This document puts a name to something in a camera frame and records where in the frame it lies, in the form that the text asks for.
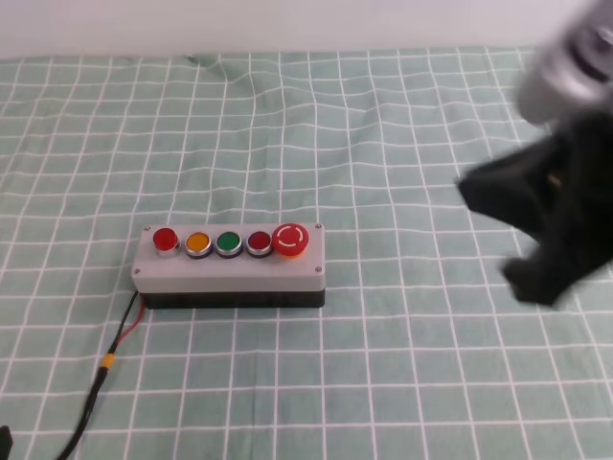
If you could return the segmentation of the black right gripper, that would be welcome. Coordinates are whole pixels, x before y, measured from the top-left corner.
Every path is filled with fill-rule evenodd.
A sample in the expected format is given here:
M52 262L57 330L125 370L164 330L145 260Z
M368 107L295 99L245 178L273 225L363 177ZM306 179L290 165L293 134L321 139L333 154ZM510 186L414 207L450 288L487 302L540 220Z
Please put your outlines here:
M612 114L593 111L535 143L465 172L457 187L473 213L538 240L561 191L554 237L526 258L509 259L502 274L523 303L554 306L576 282L612 260Z

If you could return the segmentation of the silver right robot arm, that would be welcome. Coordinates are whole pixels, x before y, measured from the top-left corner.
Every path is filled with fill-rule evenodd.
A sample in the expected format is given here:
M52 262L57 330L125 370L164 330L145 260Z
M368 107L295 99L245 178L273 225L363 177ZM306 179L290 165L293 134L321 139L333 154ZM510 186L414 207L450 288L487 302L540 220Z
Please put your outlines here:
M551 134L464 173L466 207L532 237L502 274L514 297L551 307L612 260L612 4L598 1L540 51L516 92Z

